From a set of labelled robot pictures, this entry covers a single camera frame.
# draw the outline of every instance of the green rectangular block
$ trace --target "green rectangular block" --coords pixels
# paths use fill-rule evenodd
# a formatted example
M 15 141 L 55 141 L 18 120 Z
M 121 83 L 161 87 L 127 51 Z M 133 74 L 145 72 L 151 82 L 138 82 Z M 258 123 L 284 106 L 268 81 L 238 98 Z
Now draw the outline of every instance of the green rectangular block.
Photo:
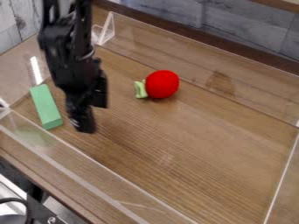
M 42 126 L 50 130 L 63 124 L 62 114 L 46 84 L 31 88 L 34 104 L 42 119 Z

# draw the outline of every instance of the red ball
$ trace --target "red ball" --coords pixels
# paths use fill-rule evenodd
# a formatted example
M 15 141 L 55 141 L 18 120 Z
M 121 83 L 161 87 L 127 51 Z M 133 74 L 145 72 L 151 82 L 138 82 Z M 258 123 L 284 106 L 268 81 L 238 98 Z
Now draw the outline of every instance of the red ball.
M 173 96 L 178 91 L 181 79 L 178 74 L 171 71 L 157 71 L 146 78 L 145 85 L 149 96 L 163 99 Z

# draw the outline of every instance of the gray wall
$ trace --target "gray wall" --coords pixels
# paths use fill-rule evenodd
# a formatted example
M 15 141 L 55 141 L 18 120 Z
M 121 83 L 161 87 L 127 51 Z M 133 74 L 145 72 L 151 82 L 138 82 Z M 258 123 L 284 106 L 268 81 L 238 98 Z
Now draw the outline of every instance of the gray wall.
M 66 10 L 73 0 L 62 0 Z M 299 60 L 299 14 L 249 0 L 110 0 Z M 0 53 L 39 30 L 42 0 L 0 0 Z

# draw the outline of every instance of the small green object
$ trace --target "small green object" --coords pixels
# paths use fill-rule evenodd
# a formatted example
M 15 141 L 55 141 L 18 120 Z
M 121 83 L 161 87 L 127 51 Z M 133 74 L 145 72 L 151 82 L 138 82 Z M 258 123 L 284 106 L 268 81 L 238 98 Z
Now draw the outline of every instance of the small green object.
M 34 104 L 42 119 L 42 126 L 50 130 L 63 124 L 62 114 L 46 84 L 31 88 Z
M 146 92 L 146 80 L 143 80 L 143 82 L 142 81 L 135 82 L 135 91 L 137 91 L 135 95 L 137 99 L 145 99 L 149 97 L 149 94 Z

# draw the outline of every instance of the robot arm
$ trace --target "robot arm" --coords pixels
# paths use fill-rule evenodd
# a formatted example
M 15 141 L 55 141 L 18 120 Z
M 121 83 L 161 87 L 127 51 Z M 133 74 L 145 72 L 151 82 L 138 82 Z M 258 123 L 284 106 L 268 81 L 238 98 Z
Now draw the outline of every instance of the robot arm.
M 91 44 L 91 0 L 77 0 L 75 11 L 61 15 L 58 0 L 43 0 L 39 44 L 45 50 L 51 77 L 66 93 L 70 120 L 78 131 L 94 133 L 91 106 L 109 106 L 109 81 L 94 59 Z

